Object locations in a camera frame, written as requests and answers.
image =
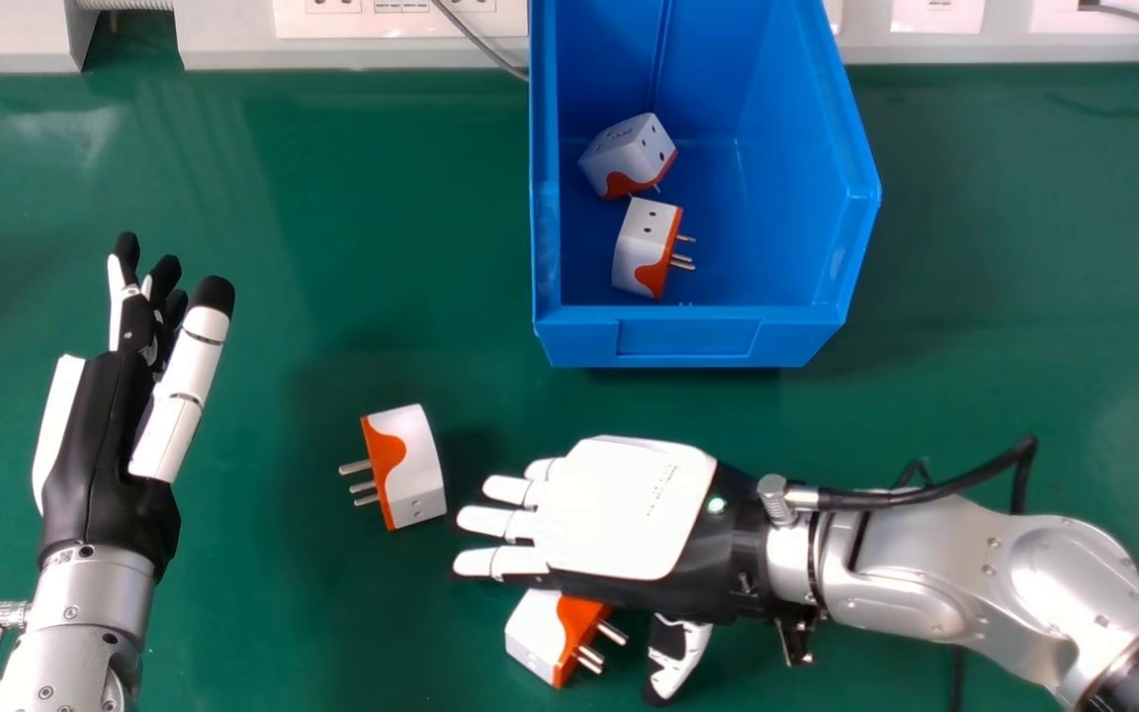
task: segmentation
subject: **metal prong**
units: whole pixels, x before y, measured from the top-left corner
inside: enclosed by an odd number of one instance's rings
[[[605,664],[605,656],[601,655],[600,653],[597,653],[596,648],[591,648],[591,646],[589,645],[579,646],[579,657],[580,658],[587,657],[588,660],[591,660],[592,663],[597,663],[597,665]]]
[[[371,460],[359,460],[358,463],[342,465],[339,468],[336,468],[336,474],[344,477],[345,475],[362,473],[363,469],[371,469]]]
[[[597,676],[601,676],[605,673],[605,668],[597,665],[597,663],[592,663],[591,660],[588,660],[582,655],[579,656],[579,664],[582,665],[583,668],[588,668],[589,671],[596,672]]]
[[[614,641],[616,645],[626,645],[626,633],[620,631],[614,625],[609,625],[609,622],[601,621],[596,623],[596,630],[600,631],[601,636],[607,637],[607,639]]]

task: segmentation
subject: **white wall outlet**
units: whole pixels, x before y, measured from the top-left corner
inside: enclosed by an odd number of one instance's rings
[[[526,0],[446,0],[481,36],[528,35]],[[280,40],[461,38],[429,0],[271,0]]]
[[[362,13],[363,0],[302,0],[308,13]]]
[[[1101,5],[1139,13],[1139,0],[1103,0]],[[1031,8],[1035,34],[1139,34],[1136,19],[1080,10],[1080,0],[1035,0]]]
[[[843,0],[823,0],[823,11],[828,15],[828,28],[837,35],[842,32]]]
[[[978,34],[984,11],[985,0],[895,0],[890,31]]]

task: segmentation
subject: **power plug adapter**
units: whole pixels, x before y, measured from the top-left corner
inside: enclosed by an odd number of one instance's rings
[[[591,648],[597,633],[626,645],[626,636],[606,621],[609,614],[609,605],[596,600],[531,589],[507,620],[503,644],[507,654],[560,689],[579,665],[597,676],[605,672],[605,656]]]
[[[342,465],[342,476],[371,470],[371,481],[349,488],[351,494],[376,491],[354,506],[380,504],[385,529],[401,530],[446,514],[442,464],[429,419],[419,404],[384,410],[361,420],[367,459]]]
[[[678,154],[656,114],[647,113],[600,131],[579,158],[579,167],[596,195],[616,199],[655,188]]]
[[[682,220],[683,207],[632,198],[614,246],[614,287],[639,296],[662,298],[671,267],[695,271],[693,259],[674,251],[677,243],[696,243],[679,234]]]

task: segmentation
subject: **robotic hand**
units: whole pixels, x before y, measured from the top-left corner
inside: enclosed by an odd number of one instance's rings
[[[957,496],[1016,466],[1021,509],[1036,442],[945,483],[913,463],[890,491],[754,482],[690,445],[601,436],[497,475],[462,530],[456,575],[653,612],[642,697],[669,703],[713,625],[771,621],[810,663],[822,619],[975,649],[1066,709],[1139,712],[1139,573],[1090,524],[999,514]],[[926,486],[908,488],[912,474]]]
[[[192,302],[166,256],[139,283],[139,239],[108,256],[108,352],[60,357],[33,463],[41,514],[33,601],[0,603],[22,630],[0,709],[121,712],[139,695],[154,588],[178,546],[171,483],[205,407],[236,290],[210,276]]]

